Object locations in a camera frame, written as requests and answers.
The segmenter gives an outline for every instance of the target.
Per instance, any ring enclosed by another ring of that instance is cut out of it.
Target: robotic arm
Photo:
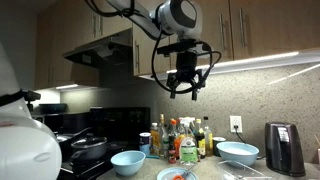
[[[199,89],[205,87],[205,80],[211,68],[221,57],[219,52],[212,52],[211,47],[200,41],[202,31],[202,13],[198,4],[188,0],[167,0],[160,4],[154,11],[149,12],[139,2],[134,0],[107,0],[117,12],[102,12],[95,5],[94,0],[85,0],[88,6],[99,15],[112,17],[116,15],[125,16],[138,25],[151,39],[156,40],[156,46],[152,57],[152,74],[156,82],[165,90],[171,93],[171,98],[175,94],[185,94],[192,92],[192,100],[197,100]],[[158,48],[161,39],[172,34],[178,35],[178,42],[169,46]],[[154,71],[155,51],[158,54],[169,56],[170,53],[177,53],[177,72],[169,73],[165,87],[158,80]],[[212,53],[219,54],[219,58],[213,64]],[[202,70],[196,70],[197,57],[210,54],[209,69],[203,74]],[[177,91],[181,83],[189,83],[190,88]]]

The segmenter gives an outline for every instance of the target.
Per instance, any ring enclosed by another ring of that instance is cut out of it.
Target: kitchen counter
[[[196,174],[199,179],[204,180],[216,180],[220,179],[221,177],[221,170],[217,167],[217,163],[223,161],[220,157],[206,157],[205,159],[202,159],[201,162],[199,162],[192,170],[194,174]],[[165,160],[161,159],[145,159],[144,164],[142,165],[141,169],[130,177],[123,177],[118,174],[116,174],[114,169],[109,170],[108,172],[104,173],[103,175],[99,176],[97,180],[156,180],[157,175],[159,172],[166,168],[170,167],[183,167],[188,169],[190,166],[181,165],[179,161],[177,161],[176,164],[169,164]],[[253,169],[263,173],[265,176],[272,177],[272,179],[280,179],[280,180],[290,180],[290,179],[298,179],[298,180],[316,180],[320,179],[320,169],[319,165],[317,164],[310,164],[305,163],[305,169],[306,169],[306,176],[304,177],[290,177],[286,175],[282,175],[279,173],[276,173],[269,168],[266,167],[266,162],[264,159],[257,160],[254,165],[252,165]]]

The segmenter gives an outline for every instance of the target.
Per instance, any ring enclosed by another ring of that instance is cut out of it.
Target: black kettle
[[[305,176],[301,143],[297,127],[284,122],[265,125],[267,167],[288,176]]]

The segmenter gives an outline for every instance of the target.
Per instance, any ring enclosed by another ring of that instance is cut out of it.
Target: blue bowl
[[[236,161],[251,166],[257,159],[259,149],[240,142],[225,141],[217,144],[222,159]]]
[[[131,176],[139,171],[146,155],[141,151],[124,151],[111,158],[115,171],[122,176]]]

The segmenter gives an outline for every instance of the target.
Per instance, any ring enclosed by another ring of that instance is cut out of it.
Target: oven
[[[107,138],[107,152],[100,159],[83,164],[73,164],[67,158],[62,163],[58,180],[96,179],[112,169],[113,155],[139,150],[139,134],[150,131],[150,117],[147,107],[90,108],[86,126],[92,127],[90,133],[94,136]]]

